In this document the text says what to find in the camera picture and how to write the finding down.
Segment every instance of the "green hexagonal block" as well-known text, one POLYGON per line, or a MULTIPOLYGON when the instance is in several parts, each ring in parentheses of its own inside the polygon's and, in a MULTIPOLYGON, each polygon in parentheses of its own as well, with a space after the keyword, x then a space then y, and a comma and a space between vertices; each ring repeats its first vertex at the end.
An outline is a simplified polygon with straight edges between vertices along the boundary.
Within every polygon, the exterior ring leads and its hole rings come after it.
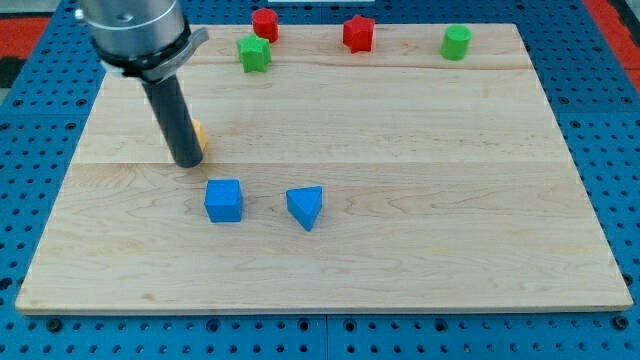
POLYGON ((244 72, 265 72, 267 64, 271 62, 269 40, 258 37, 256 34, 238 40, 238 53, 244 72))

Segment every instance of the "blue pegboard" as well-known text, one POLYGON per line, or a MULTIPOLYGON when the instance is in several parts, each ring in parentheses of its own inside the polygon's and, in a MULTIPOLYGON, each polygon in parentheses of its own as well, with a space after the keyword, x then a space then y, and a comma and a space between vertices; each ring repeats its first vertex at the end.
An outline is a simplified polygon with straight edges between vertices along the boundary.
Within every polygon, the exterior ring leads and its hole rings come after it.
MULTIPOLYGON (((248 24, 266 0, 183 0, 192 23, 248 24)), ((18 288, 104 71, 63 0, 0 107, 0 358, 640 358, 640 313, 26 318, 18 288)), ((283 24, 510 22, 531 58, 634 298, 640 99, 578 0, 377 0, 279 7, 283 24)))

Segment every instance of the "wooden board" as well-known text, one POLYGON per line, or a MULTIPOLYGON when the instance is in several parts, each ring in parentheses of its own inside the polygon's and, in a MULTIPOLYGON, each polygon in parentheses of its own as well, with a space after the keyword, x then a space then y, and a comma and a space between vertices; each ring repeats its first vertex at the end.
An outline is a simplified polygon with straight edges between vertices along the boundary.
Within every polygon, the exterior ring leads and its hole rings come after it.
POLYGON ((17 299, 25 314, 492 313, 632 304, 515 26, 282 26, 244 74, 212 26, 180 72, 209 137, 177 168, 143 91, 107 78, 17 299), (211 224, 208 178, 244 220, 211 224), (284 192, 322 185, 306 233, 284 192))

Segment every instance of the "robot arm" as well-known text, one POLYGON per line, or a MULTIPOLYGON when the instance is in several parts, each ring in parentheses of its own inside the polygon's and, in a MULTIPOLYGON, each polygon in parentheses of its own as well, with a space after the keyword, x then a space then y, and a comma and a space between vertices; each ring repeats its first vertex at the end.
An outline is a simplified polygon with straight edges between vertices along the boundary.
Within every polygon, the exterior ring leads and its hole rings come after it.
POLYGON ((177 165, 202 161, 202 150, 176 71, 209 39, 191 32, 178 0, 80 0, 76 18, 88 26, 108 72, 142 81, 177 165))

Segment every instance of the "green cylinder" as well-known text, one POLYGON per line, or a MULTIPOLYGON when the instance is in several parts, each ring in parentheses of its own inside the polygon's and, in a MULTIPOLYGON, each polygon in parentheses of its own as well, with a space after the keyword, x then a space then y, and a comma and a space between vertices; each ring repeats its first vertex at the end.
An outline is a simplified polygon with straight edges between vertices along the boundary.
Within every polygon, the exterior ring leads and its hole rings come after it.
POLYGON ((448 60, 462 60, 471 41, 471 30, 464 25, 451 25, 444 33, 442 56, 448 60))

